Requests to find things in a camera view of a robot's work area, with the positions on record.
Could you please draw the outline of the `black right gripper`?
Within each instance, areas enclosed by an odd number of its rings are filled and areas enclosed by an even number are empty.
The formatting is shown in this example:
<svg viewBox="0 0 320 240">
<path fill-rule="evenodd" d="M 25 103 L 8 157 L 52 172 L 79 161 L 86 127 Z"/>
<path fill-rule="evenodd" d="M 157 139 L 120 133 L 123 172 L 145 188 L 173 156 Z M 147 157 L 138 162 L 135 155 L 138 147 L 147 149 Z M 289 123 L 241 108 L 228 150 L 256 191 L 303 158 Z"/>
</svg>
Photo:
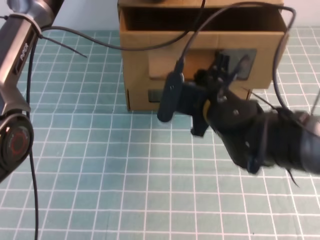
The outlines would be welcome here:
<svg viewBox="0 0 320 240">
<path fill-rule="evenodd" d="M 217 51 L 213 69 L 200 69 L 195 75 L 194 84 L 186 83 L 181 71 L 178 72 L 178 112 L 192 118 L 191 134 L 204 136 L 208 128 L 220 135 L 240 131 L 231 111 L 240 103 L 240 98 L 229 90 L 234 79 L 246 81 L 250 75 L 251 59 L 249 55 L 231 59 Z"/>
</svg>

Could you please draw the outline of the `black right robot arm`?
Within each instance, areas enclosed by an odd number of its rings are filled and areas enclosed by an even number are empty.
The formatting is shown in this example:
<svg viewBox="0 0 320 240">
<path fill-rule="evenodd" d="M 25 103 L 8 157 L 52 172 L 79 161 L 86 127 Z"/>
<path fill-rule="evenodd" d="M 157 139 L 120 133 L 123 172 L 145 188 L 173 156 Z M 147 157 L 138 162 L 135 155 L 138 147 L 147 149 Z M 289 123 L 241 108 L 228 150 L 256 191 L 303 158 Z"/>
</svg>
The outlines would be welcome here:
<svg viewBox="0 0 320 240">
<path fill-rule="evenodd" d="M 244 55 L 230 69 L 230 57 L 218 52 L 210 67 L 197 71 L 195 84 L 184 82 L 183 63 L 177 62 L 169 86 L 173 111 L 191 116 L 194 136 L 212 129 L 231 160 L 250 174 L 279 166 L 318 175 L 319 118 L 282 106 L 264 110 L 256 100 L 242 99 L 230 90 L 249 60 Z"/>
</svg>

